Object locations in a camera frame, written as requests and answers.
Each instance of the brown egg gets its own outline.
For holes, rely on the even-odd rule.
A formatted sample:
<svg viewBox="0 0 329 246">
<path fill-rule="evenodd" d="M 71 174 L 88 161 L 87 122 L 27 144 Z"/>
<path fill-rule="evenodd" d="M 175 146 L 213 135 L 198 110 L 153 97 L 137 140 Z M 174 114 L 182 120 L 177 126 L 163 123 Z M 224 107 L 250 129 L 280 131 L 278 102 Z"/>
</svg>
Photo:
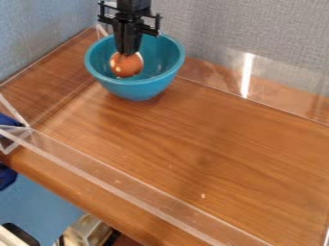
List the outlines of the brown egg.
<svg viewBox="0 0 329 246">
<path fill-rule="evenodd" d="M 145 61 L 141 53 L 134 55 L 122 55 L 121 53 L 114 53 L 110 59 L 110 68 L 113 72 L 121 78 L 129 78 L 138 75 L 145 68 Z"/>
</svg>

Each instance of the wooden surface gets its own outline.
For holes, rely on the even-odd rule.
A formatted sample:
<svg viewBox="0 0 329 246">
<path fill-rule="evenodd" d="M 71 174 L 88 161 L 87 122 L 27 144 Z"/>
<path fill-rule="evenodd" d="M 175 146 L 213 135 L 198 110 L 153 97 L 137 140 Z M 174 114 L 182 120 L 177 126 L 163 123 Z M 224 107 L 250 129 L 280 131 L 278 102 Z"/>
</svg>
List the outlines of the wooden surface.
<svg viewBox="0 0 329 246">
<path fill-rule="evenodd" d="M 40 105 L 46 117 L 36 129 L 272 244 L 320 245 L 328 229 L 328 128 L 185 78 L 147 102 L 117 98 L 82 68 L 94 39 L 86 32 L 7 86 L 7 98 L 35 119 L 40 98 L 26 98 L 28 91 L 55 100 L 55 88 L 66 86 L 52 81 L 38 87 L 34 78 L 47 70 L 87 81 L 51 111 Z M 7 163 L 142 244 L 205 245 L 30 151 L 19 149 Z"/>
</svg>

